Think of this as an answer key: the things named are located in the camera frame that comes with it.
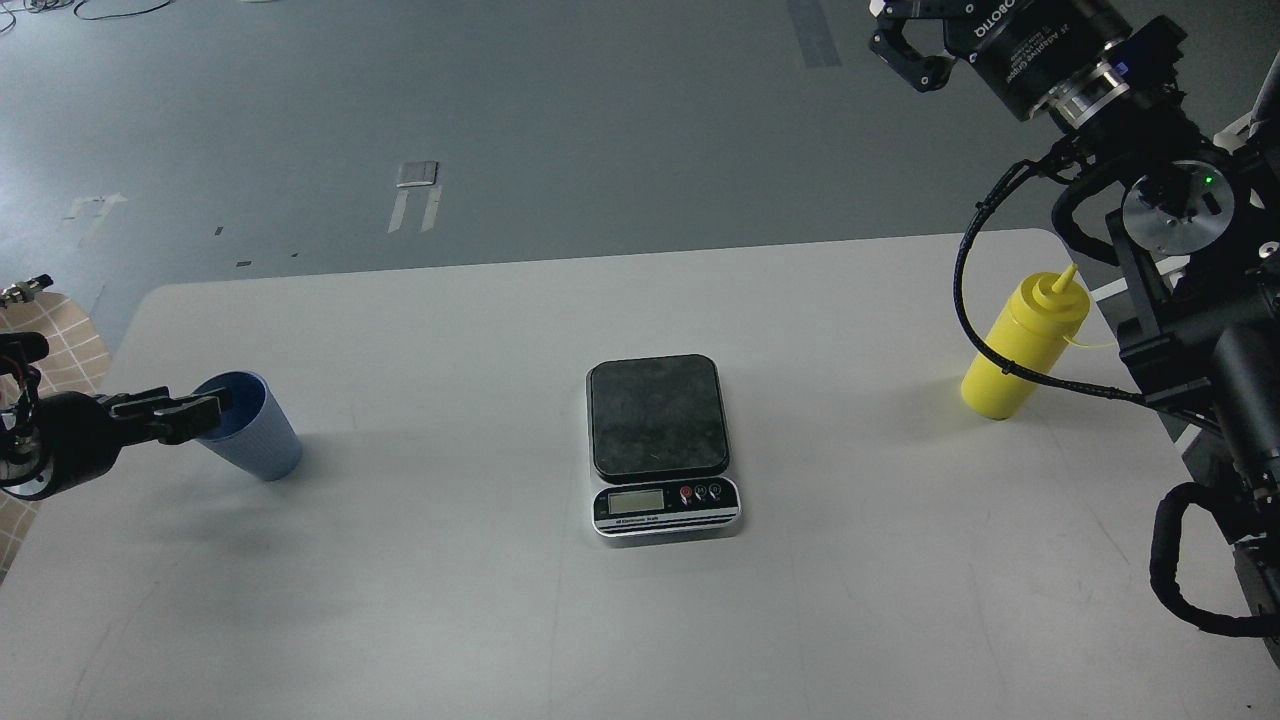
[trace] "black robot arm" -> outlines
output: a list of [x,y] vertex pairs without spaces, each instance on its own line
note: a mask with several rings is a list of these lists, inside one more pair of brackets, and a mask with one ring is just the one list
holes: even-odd
[[[33,278],[0,297],[26,302],[51,282],[47,275]],[[177,398],[164,387],[41,397],[33,363],[47,355],[49,342],[40,333],[0,333],[0,378],[12,377],[17,389],[15,401],[0,409],[0,489],[18,498],[41,500],[92,480],[111,469],[125,446],[193,439],[216,428],[230,407],[227,389]]]
[[[1114,397],[1192,421],[1220,448],[1212,471],[1160,506],[1152,588],[1170,611],[1206,632],[1267,638],[1280,664],[1280,58],[1248,137],[1228,151],[1183,113],[1174,64],[1185,33],[1167,18],[1132,32],[1106,0],[888,0],[872,10],[872,50],[918,91],[938,90],[951,65],[966,61],[1015,117],[1047,111],[1064,132],[1044,160],[1015,168],[1042,176],[1047,168],[1065,179],[1060,174],[1078,167],[1053,206],[1053,227],[1071,250],[1119,266],[1133,300],[1133,316],[1117,324],[1116,337],[1142,392]],[[914,19],[943,23],[946,55],[924,58],[908,44],[902,31]],[[961,243],[957,288],[968,243],[995,210],[991,199],[998,205],[1016,184],[997,184],[979,205]],[[1076,210],[1116,186],[1124,201],[1106,215],[1108,238],[1089,236]],[[1156,268],[1170,256],[1185,258],[1176,282]],[[970,340],[984,355],[991,350]],[[1033,382],[1093,388],[1000,360]],[[1192,505],[1210,511],[1233,544],[1252,618],[1208,612],[1181,597],[1178,548]]]

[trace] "blue cup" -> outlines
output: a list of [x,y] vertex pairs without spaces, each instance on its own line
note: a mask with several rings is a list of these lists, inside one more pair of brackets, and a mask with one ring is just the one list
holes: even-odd
[[201,383],[196,392],[216,388],[230,391],[232,407],[223,413],[221,424],[196,442],[262,480],[278,480],[297,468],[302,442],[261,375],[223,373]]

